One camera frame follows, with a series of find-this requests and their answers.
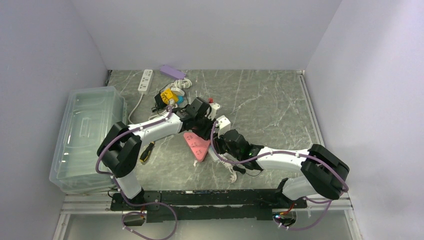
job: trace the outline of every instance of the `red object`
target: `red object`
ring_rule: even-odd
[[[193,152],[198,162],[202,162],[205,159],[206,154],[208,153],[209,145],[211,144],[210,140],[203,140],[201,137],[197,136],[192,132],[185,132],[184,139]]]

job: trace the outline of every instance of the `black plug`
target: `black plug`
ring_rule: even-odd
[[[238,167],[237,165],[232,166],[232,169],[236,172],[239,172],[241,174],[245,174],[246,173],[246,169]]]

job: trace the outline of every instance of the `white power strip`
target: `white power strip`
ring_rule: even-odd
[[[150,88],[150,83],[153,78],[153,70],[146,69],[141,77],[140,84],[138,85],[138,91],[142,94],[147,94]]]

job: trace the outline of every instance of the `light purple wall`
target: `light purple wall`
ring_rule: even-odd
[[[107,70],[69,0],[0,1],[0,233],[52,239],[64,194],[49,172],[68,92]]]
[[[306,68],[364,239],[423,239],[423,66],[422,0],[343,0]]]
[[[341,2],[72,1],[112,70],[303,70]]]

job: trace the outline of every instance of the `white cable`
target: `white cable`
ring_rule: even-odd
[[[219,162],[222,163],[224,167],[228,169],[229,172],[231,173],[231,176],[229,177],[229,181],[232,184],[235,183],[237,181],[237,174],[236,174],[236,171],[233,170],[233,165],[231,163],[224,162],[222,160],[220,160]]]
[[[174,87],[179,88],[179,89],[188,89],[189,87],[191,87],[193,85],[192,81],[190,81],[190,79],[188,79],[188,78],[175,80],[171,84]]]
[[[140,105],[140,103],[142,102],[142,98],[143,98],[143,93],[141,94],[141,96],[140,96],[140,100],[138,100],[138,102],[137,102],[137,105],[135,105],[135,107],[134,107],[134,109],[132,109],[132,111],[129,113],[129,115],[128,115],[128,122],[129,123],[131,123],[131,124],[134,124],[132,121],[131,121],[131,115],[133,115],[133,113],[134,113],[134,111],[136,110],[136,108]]]

